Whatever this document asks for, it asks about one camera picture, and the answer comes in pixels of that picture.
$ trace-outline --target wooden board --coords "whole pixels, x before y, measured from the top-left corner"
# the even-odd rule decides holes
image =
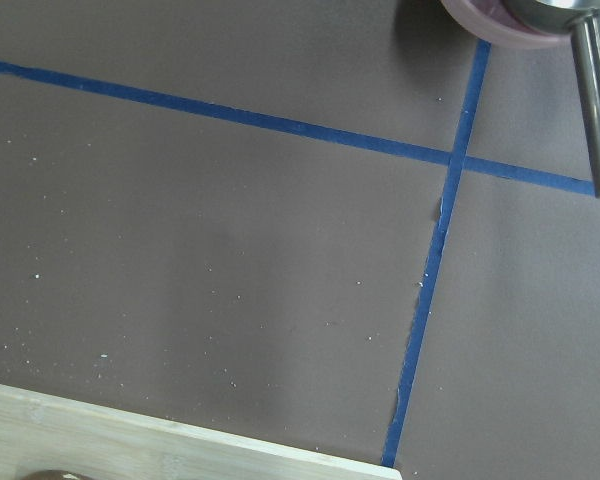
[[[401,480],[396,470],[0,385],[0,480]]]

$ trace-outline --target gray surface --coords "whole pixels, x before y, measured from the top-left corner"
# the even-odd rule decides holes
[[[0,76],[0,383],[378,463],[444,173]]]
[[[571,47],[493,47],[469,155],[591,180]]]
[[[468,173],[405,478],[600,479],[600,201]]]
[[[1,60],[447,150],[475,45],[430,0],[27,5]]]

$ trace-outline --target blue tape strip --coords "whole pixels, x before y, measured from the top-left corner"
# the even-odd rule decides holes
[[[473,60],[473,67],[469,77],[467,92],[462,106],[462,114],[456,131],[456,139],[451,153],[447,178],[442,191],[442,202],[440,206],[440,218],[433,231],[429,255],[425,266],[425,273],[422,279],[422,289],[418,299],[418,308],[413,317],[413,326],[409,336],[409,344],[404,357],[400,383],[398,384],[398,399],[393,421],[387,430],[387,437],[382,454],[382,465],[393,467],[395,465],[400,436],[404,427],[407,408],[409,406],[409,397],[416,375],[418,358],[424,339],[424,331],[429,317],[429,310],[433,300],[433,294],[438,280],[438,272],[442,261],[442,254],[447,239],[449,224],[453,214],[460,178],[464,167],[464,161],[467,154],[467,147],[473,129],[478,99],[482,90],[482,83],[489,61],[489,52],[491,45],[479,41],[476,47],[476,53]]]
[[[143,90],[141,88],[93,80],[66,73],[58,73],[51,70],[22,67],[0,61],[0,74],[15,75],[35,82],[96,93],[98,95],[106,95],[123,100],[131,100],[133,102],[168,108],[180,112],[193,113],[205,117],[218,118],[230,122],[241,123],[243,125],[290,133],[292,135],[313,138],[316,140],[324,140],[340,145],[347,145],[400,157],[408,157],[438,165],[447,165],[449,161],[448,152],[433,148],[323,127],[311,123],[275,117],[273,115],[240,110],[223,105],[202,102],[200,100],[192,100],[165,93]]]
[[[590,196],[594,195],[592,182],[558,175],[557,173],[543,172],[532,168],[517,167],[506,163],[494,162],[493,160],[467,157],[465,169],[471,170],[472,172],[493,175],[495,177],[564,190],[566,192]]]

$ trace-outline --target light wood plank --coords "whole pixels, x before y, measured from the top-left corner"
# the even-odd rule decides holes
[[[0,385],[0,480],[401,480],[396,470]]]

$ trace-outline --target blue tape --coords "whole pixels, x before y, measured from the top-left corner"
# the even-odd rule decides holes
[[[471,138],[473,122],[478,107],[478,99],[480,98],[482,83],[489,61],[490,49],[491,45],[483,41],[479,41],[476,47],[467,92],[462,106],[462,113],[460,115],[458,129],[456,130],[456,139],[451,153],[447,178],[442,191],[440,218],[438,219],[431,238],[429,255],[427,257],[424,276],[422,278],[423,286],[420,290],[418,307],[413,317],[413,325],[409,335],[409,344],[404,357],[402,373],[400,374],[396,411],[393,420],[387,429],[387,437],[382,454],[382,465],[385,467],[392,468],[395,465],[400,437],[402,435],[402,429],[404,427],[404,421],[409,406],[409,397],[411,396],[411,390],[416,376],[416,367],[422,348],[425,327],[427,325],[427,319],[429,318],[429,310],[431,309],[431,302],[438,280],[438,272],[440,270],[440,263],[442,262],[447,232],[449,230],[449,224],[451,223],[453,207],[455,205],[458,187],[460,186],[460,178],[464,168],[467,147],[469,145],[469,139]]]
[[[520,182],[564,190],[565,192],[590,196],[594,195],[592,182],[578,180],[565,175],[558,175],[557,173],[543,172],[532,168],[494,162],[493,160],[467,157],[465,169],[471,170],[472,172],[493,175],[495,177],[507,178],[509,180],[518,180]]]
[[[177,97],[165,93],[153,92],[141,88],[129,87],[116,83],[78,77],[66,73],[54,72],[40,68],[29,68],[0,61],[0,74],[15,75],[35,82],[81,90],[98,95],[130,100],[146,105],[168,108],[179,112],[193,113],[205,117],[218,118],[243,125],[290,133],[306,138],[323,140],[340,145],[347,145],[374,152],[387,153],[400,157],[408,157],[438,165],[447,165],[449,153],[433,148],[421,147],[410,143],[387,140],[371,135],[323,127],[306,122],[299,122],[273,115],[240,110],[223,105]]]

